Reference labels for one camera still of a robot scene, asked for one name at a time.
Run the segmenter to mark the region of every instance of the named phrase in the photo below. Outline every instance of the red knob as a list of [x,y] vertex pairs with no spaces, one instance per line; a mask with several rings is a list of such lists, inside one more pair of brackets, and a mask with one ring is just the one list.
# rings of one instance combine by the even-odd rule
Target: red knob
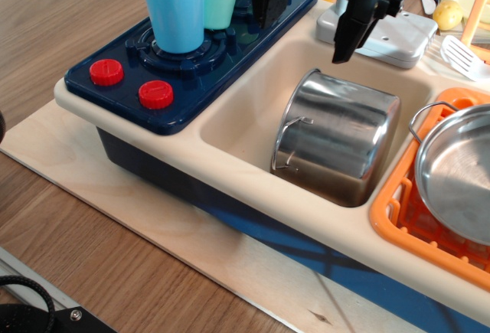
[[174,102],[174,90],[163,80],[152,80],[140,86],[139,102],[147,109],[164,109]]
[[123,80],[123,66],[117,60],[99,60],[90,66],[90,79],[97,86],[112,86]]

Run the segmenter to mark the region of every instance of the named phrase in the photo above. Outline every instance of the steel pan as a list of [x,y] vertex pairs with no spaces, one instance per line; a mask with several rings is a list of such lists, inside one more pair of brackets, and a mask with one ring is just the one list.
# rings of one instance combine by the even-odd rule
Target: steel pan
[[[422,141],[413,124],[422,111],[439,104],[456,112]],[[420,142],[414,171],[423,203],[453,232],[490,245],[490,104],[458,110],[431,103],[413,117],[410,131]]]

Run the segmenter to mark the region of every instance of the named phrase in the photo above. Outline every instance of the table surface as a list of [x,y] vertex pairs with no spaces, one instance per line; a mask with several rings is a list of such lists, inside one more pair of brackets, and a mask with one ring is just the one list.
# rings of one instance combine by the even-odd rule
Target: table surface
[[[420,0],[405,9],[421,14]],[[68,68],[147,11],[144,0],[0,0],[0,15],[0,110],[10,129],[54,98]],[[6,155],[0,168],[0,246],[117,331],[290,331]]]

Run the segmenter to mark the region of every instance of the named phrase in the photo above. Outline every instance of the black cable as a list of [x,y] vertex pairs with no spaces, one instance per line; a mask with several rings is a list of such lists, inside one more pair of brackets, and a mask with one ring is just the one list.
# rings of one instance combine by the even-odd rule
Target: black cable
[[51,333],[54,327],[54,303],[53,299],[43,288],[43,286],[33,281],[32,279],[23,276],[0,276],[0,286],[6,285],[22,285],[28,287],[30,289],[33,289],[43,298],[44,302],[46,302],[48,313],[47,326],[44,332]]
[[5,119],[2,115],[2,113],[0,112],[0,142],[2,142],[6,131],[7,131],[7,128],[5,125]]

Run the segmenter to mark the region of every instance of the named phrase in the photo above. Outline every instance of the plywood board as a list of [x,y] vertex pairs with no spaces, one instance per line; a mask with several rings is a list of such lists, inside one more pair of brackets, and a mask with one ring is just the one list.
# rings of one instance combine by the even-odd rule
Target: plywood board
[[296,331],[419,331],[114,165],[96,128],[54,101],[0,150]]

